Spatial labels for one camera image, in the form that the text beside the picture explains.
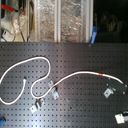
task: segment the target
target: pegboard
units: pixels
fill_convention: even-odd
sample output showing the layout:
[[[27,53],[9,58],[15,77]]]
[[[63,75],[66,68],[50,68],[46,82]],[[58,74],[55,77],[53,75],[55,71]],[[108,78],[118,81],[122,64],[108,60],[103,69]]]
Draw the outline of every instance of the pegboard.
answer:
[[[49,77],[37,83],[35,95],[48,90],[48,82],[57,82],[76,71],[106,73],[128,83],[127,44],[55,44],[55,43],[0,43],[0,76],[11,65],[34,57],[44,56],[51,62]],[[13,101],[21,92],[24,76],[25,91],[13,105],[0,103],[0,116],[6,118],[1,128],[127,128],[128,123],[117,125],[115,114],[128,109],[128,96],[115,92],[106,99],[103,95],[108,79],[101,76],[77,75],[61,82],[60,95],[54,100],[51,93],[45,97],[45,105],[31,113],[35,99],[30,94],[32,83],[44,76],[48,64],[43,60],[17,66],[4,78],[0,96]]]

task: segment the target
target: white object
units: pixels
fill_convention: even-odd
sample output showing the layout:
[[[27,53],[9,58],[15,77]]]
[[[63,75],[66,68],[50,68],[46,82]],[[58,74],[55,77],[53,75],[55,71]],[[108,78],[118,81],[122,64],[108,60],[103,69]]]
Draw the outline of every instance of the white object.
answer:
[[[1,38],[1,42],[5,42],[5,40]]]
[[[13,39],[14,39],[14,36],[11,35],[11,34],[10,34],[8,31],[6,31],[6,30],[4,30],[2,37],[3,37],[6,41],[8,41],[8,42],[12,42]]]
[[[124,117],[122,114],[115,115],[115,118],[116,118],[117,124],[125,123]]]

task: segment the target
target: white cable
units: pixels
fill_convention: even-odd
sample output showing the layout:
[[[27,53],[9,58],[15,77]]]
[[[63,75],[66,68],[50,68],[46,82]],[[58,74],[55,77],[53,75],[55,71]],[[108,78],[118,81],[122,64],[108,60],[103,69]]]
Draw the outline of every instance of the white cable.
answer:
[[[0,84],[2,83],[2,80],[4,79],[5,75],[6,75],[11,69],[13,69],[14,67],[16,67],[16,66],[18,66],[18,65],[24,64],[24,63],[29,62],[29,61],[32,61],[32,60],[37,60],[37,59],[46,60],[47,63],[48,63],[48,65],[49,65],[49,70],[48,70],[47,75],[44,76],[43,78],[40,78],[40,79],[36,80],[36,81],[32,84],[32,87],[33,87],[37,82],[42,81],[43,79],[47,78],[47,77],[49,76],[49,74],[50,74],[50,71],[51,71],[50,61],[49,61],[47,58],[45,58],[45,57],[33,57],[33,58],[30,58],[30,59],[21,61],[21,62],[19,62],[19,63],[16,63],[16,64],[12,65],[9,69],[7,69],[7,70],[4,72],[4,74],[2,75],[1,79],[0,79]],[[14,104],[14,103],[21,97],[21,95],[23,94],[24,88],[25,88],[25,83],[26,83],[26,80],[24,79],[24,80],[23,80],[23,88],[22,88],[22,91],[21,91],[21,93],[19,94],[19,96],[18,96],[14,101],[12,101],[12,102],[10,102],[10,103],[7,103],[7,102],[3,101],[3,100],[1,99],[1,97],[0,97],[0,101],[1,101],[3,104],[5,104],[5,105]]]
[[[114,76],[111,76],[111,75],[100,74],[100,73],[97,73],[97,72],[90,72],[90,71],[80,71],[80,72],[72,73],[72,74],[70,74],[70,75],[68,75],[68,76],[66,76],[66,77],[64,77],[64,78],[62,78],[61,80],[59,80],[59,81],[58,81],[57,83],[55,83],[43,96],[36,97],[36,96],[33,96],[33,94],[32,94],[32,96],[33,96],[34,98],[37,98],[37,99],[38,99],[38,98],[43,98],[43,97],[45,97],[46,95],[48,95],[48,93],[49,93],[55,86],[57,86],[59,83],[61,83],[62,81],[68,79],[69,77],[72,77],[72,76],[75,76],[75,75],[78,75],[78,74],[92,74],[92,75],[104,76],[104,77],[107,77],[107,78],[114,79],[114,80],[120,82],[121,84],[123,84],[123,82],[122,82],[120,79],[118,79],[118,78],[116,78],[116,77],[114,77]]]
[[[26,62],[29,62],[29,61],[32,61],[32,60],[36,60],[36,59],[43,59],[43,60],[46,60],[47,63],[48,63],[49,69],[48,69],[48,73],[47,73],[44,77],[42,77],[42,78],[36,80],[36,81],[32,84],[32,86],[31,86],[31,95],[32,95],[33,98],[35,98],[35,99],[40,99],[40,98],[45,97],[45,96],[46,96],[55,86],[57,86],[59,83],[61,83],[62,81],[66,80],[66,79],[68,79],[68,78],[70,78],[70,77],[72,77],[72,76],[78,75],[78,74],[92,74],[92,75],[104,76],[104,77],[107,77],[107,78],[114,79],[114,80],[120,82],[121,84],[123,84],[123,82],[122,82],[120,79],[118,79],[118,78],[116,78],[116,77],[114,77],[114,76],[111,76],[111,75],[101,74],[101,73],[97,73],[97,72],[90,72],[90,71],[79,71],[79,72],[72,73],[72,74],[70,74],[70,75],[68,75],[68,76],[66,76],[66,77],[64,77],[64,78],[62,78],[61,80],[59,80],[59,81],[58,81],[56,84],[54,84],[44,95],[42,95],[42,96],[35,96],[35,95],[33,94],[33,92],[32,92],[32,89],[33,89],[34,85],[35,85],[37,82],[40,82],[40,81],[46,79],[46,78],[49,76],[50,71],[51,71],[51,64],[50,64],[50,61],[49,61],[47,58],[45,58],[45,57],[33,57],[33,58],[30,58],[30,59],[21,61],[21,62],[19,62],[19,63],[17,63],[17,64],[14,64],[13,66],[11,66],[9,69],[7,69],[7,70],[4,72],[4,74],[2,75],[2,77],[1,77],[1,79],[0,79],[0,84],[2,83],[2,80],[3,80],[3,78],[5,77],[5,75],[6,75],[11,69],[13,69],[14,67],[16,67],[16,66],[18,66],[18,65],[21,65],[21,64],[24,64],[24,63],[26,63]],[[25,83],[26,83],[26,80],[24,79],[24,80],[23,80],[23,88],[22,88],[22,91],[21,91],[20,95],[19,95],[14,101],[12,101],[12,102],[10,102],[10,103],[7,103],[7,102],[3,101],[3,100],[1,99],[1,97],[0,97],[0,101],[1,101],[3,104],[5,104],[5,105],[14,104],[14,103],[21,97],[21,95],[23,94],[24,88],[25,88]]]
[[[19,100],[19,98],[20,98],[21,95],[23,94],[24,88],[25,88],[25,84],[26,84],[26,79],[23,79],[23,88],[22,88],[22,91],[21,91],[21,93],[19,94],[19,96],[18,96],[14,101],[12,101],[12,102],[10,102],[10,103],[7,103],[7,102],[3,101],[3,100],[1,99],[1,97],[0,97],[0,101],[1,101],[3,104],[5,104],[5,105],[12,105],[12,104],[14,104],[17,100]]]

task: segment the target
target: cable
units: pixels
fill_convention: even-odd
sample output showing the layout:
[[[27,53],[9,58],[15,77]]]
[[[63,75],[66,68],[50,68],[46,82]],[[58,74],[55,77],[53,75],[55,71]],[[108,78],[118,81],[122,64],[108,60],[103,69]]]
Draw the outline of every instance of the cable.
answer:
[[[101,74],[101,73],[97,73],[97,72],[90,72],[90,71],[79,71],[79,72],[72,73],[72,74],[70,74],[70,75],[68,75],[68,76],[66,76],[66,77],[64,77],[64,78],[62,78],[61,80],[59,80],[59,81],[58,81],[57,83],[55,83],[44,95],[42,95],[42,96],[35,96],[35,95],[33,94],[33,92],[32,92],[34,85],[35,85],[37,82],[40,82],[40,81],[46,79],[46,78],[49,76],[50,71],[51,71],[51,64],[50,64],[50,61],[49,61],[46,57],[33,57],[33,58],[30,58],[30,59],[27,59],[27,60],[24,60],[24,61],[21,61],[21,62],[18,62],[18,63],[16,63],[16,64],[12,65],[12,66],[11,66],[9,69],[7,69],[7,70],[4,72],[4,74],[2,75],[2,77],[1,77],[1,79],[0,79],[0,84],[2,83],[2,80],[4,79],[5,75],[6,75],[11,69],[13,69],[14,67],[16,67],[16,66],[18,66],[18,65],[24,64],[24,63],[29,62],[29,61],[32,61],[32,60],[37,60],[37,59],[43,59],[43,60],[47,61],[48,66],[49,66],[49,69],[48,69],[47,74],[46,74],[44,77],[42,77],[42,78],[36,80],[36,81],[32,84],[32,86],[31,86],[31,90],[30,90],[30,91],[31,91],[31,95],[32,95],[33,98],[35,98],[35,99],[40,99],[40,98],[45,97],[45,96],[46,96],[55,86],[57,86],[59,83],[61,83],[62,81],[66,80],[66,79],[68,79],[68,78],[70,78],[70,77],[72,77],[72,76],[78,75],[78,74],[92,74],[92,75],[97,75],[97,76],[104,76],[104,77],[107,77],[107,78],[114,79],[114,80],[120,82],[121,84],[123,84],[123,82],[122,82],[120,79],[118,79],[118,78],[116,78],[116,77],[114,77],[114,76],[111,76],[111,75]],[[24,91],[24,88],[25,88],[25,83],[26,83],[26,79],[23,80],[23,88],[22,88],[22,91],[21,91],[20,95],[19,95],[14,101],[12,101],[12,102],[10,102],[10,103],[7,103],[7,102],[3,101],[3,100],[1,99],[1,97],[0,97],[0,101],[1,101],[3,104],[5,104],[5,105],[11,105],[11,104],[15,103],[15,102],[21,97],[21,95],[23,94],[23,91]]]
[[[22,88],[22,91],[21,91],[21,93],[19,94],[19,96],[18,96],[14,101],[12,101],[12,102],[10,102],[10,103],[7,103],[7,102],[3,101],[3,100],[1,99],[1,97],[0,97],[0,101],[1,101],[3,104],[5,104],[5,105],[12,105],[12,104],[14,104],[17,100],[19,100],[19,98],[20,98],[21,95],[23,94],[24,89],[25,89],[25,84],[26,84],[26,79],[23,79],[23,88]]]
[[[66,76],[66,77],[64,77],[64,78],[62,78],[62,79],[59,80],[57,83],[55,83],[44,95],[42,95],[42,96],[40,96],[40,97],[36,97],[36,96],[33,95],[33,93],[32,93],[32,88],[33,88],[33,86],[34,86],[34,84],[35,84],[35,83],[33,83],[32,86],[31,86],[31,95],[32,95],[35,99],[43,98],[43,97],[45,97],[46,95],[48,95],[48,93],[49,93],[55,86],[57,86],[59,83],[61,83],[62,81],[66,80],[66,79],[68,79],[68,78],[70,78],[70,77],[72,77],[72,76],[78,75],[78,74],[92,74],[92,75],[97,75],[97,76],[104,76],[104,77],[107,77],[107,78],[114,79],[114,80],[120,82],[121,84],[123,84],[123,82],[122,82],[120,79],[118,79],[118,78],[116,78],[116,77],[114,77],[114,76],[111,76],[111,75],[101,74],[101,73],[97,73],[97,72],[90,72],[90,71],[80,71],[80,72],[72,73],[72,74],[70,74],[70,75],[68,75],[68,76]]]
[[[22,31],[21,31],[21,36],[22,36],[22,39],[23,39],[23,41],[25,42],[25,39],[24,39],[24,36],[23,36],[23,33],[22,33]]]
[[[12,41],[12,42],[14,42],[14,41],[15,41],[15,39],[16,39],[16,36],[14,36],[14,38],[13,38],[13,41]]]
[[[46,76],[44,76],[43,78],[40,78],[40,79],[36,80],[36,81],[34,82],[34,84],[35,84],[36,82],[42,81],[42,80],[44,80],[45,78],[47,78],[47,77],[49,76],[49,74],[50,74],[50,71],[51,71],[50,61],[49,61],[47,58],[45,58],[45,57],[33,57],[33,58],[30,58],[30,59],[27,59],[27,60],[18,62],[18,63],[16,63],[16,64],[12,65],[10,68],[8,68],[8,69],[4,72],[4,74],[2,75],[2,77],[0,78],[0,84],[2,83],[2,81],[3,81],[4,77],[5,77],[5,75],[6,75],[11,69],[13,69],[14,67],[16,67],[16,66],[18,66],[18,65],[24,64],[24,63],[29,62],[29,61],[32,61],[32,60],[37,60],[37,59],[46,60],[47,63],[48,63],[48,65],[49,65],[49,70],[48,70],[48,73],[47,73]],[[19,95],[14,101],[12,101],[12,102],[10,102],[10,103],[7,103],[7,102],[3,101],[1,97],[0,97],[0,101],[1,101],[3,104],[5,104],[5,105],[12,105],[12,104],[14,104],[14,103],[21,97],[21,95],[23,94],[24,88],[25,88],[25,83],[26,83],[26,79],[23,80],[23,88],[22,88],[22,91],[21,91],[20,95]]]

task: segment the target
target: cable clip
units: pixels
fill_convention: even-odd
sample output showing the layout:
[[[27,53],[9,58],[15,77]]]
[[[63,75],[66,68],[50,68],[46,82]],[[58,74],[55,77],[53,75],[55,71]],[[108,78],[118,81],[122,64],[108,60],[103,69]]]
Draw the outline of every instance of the cable clip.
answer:
[[[48,83],[48,86],[49,86],[49,88],[51,88],[53,85],[54,85],[54,83],[53,83],[53,81],[51,80],[51,81]],[[58,92],[57,92],[57,88],[56,88],[56,87],[54,87],[54,88],[51,90],[51,93],[52,93],[52,95],[53,95],[53,97],[54,97],[55,100],[57,100],[57,99],[59,98],[59,94],[58,94]]]
[[[35,113],[35,112],[38,111],[38,110],[42,107],[42,105],[44,105],[44,104],[45,104],[45,100],[44,100],[43,98],[40,99],[40,100],[38,100],[38,101],[36,101],[35,105],[33,105],[33,106],[30,108],[31,112],[32,112],[32,113]]]

